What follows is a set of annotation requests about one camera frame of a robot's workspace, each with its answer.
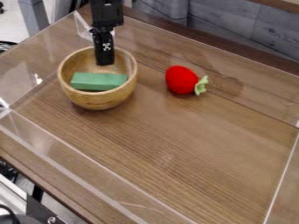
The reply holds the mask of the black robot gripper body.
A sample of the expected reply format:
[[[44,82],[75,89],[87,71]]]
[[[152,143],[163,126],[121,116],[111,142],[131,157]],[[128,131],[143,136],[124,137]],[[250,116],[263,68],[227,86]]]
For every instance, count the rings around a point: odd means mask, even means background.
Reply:
[[[89,0],[91,29],[89,32],[111,32],[124,24],[123,0]]]

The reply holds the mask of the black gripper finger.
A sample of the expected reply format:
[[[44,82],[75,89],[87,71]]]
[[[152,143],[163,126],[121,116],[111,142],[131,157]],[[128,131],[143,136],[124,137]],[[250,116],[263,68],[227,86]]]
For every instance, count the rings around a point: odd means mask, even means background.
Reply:
[[[109,31],[99,34],[97,64],[108,66],[115,63],[113,37]]]
[[[93,39],[96,63],[100,65],[100,35],[95,28],[89,30]]]

